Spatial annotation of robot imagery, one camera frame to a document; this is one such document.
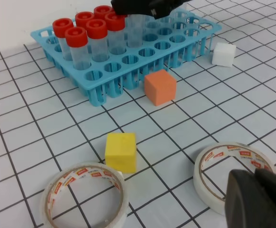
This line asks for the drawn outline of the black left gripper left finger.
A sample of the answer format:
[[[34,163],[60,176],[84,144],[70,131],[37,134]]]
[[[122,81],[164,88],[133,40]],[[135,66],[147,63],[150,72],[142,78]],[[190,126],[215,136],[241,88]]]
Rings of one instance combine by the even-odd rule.
[[[244,170],[231,170],[227,182],[225,216],[229,228],[274,228],[268,215],[269,197],[255,178]]]

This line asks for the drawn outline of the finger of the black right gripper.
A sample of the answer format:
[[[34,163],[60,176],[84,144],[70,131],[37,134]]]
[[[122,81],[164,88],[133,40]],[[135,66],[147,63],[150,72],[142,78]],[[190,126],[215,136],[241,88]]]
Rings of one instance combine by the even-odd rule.
[[[147,15],[157,16],[156,12],[152,11],[150,6],[152,0],[112,0],[111,5],[113,10],[118,15]]]
[[[149,8],[152,16],[155,19],[160,19],[168,16],[171,11],[188,1],[190,0],[152,0],[149,3]]]

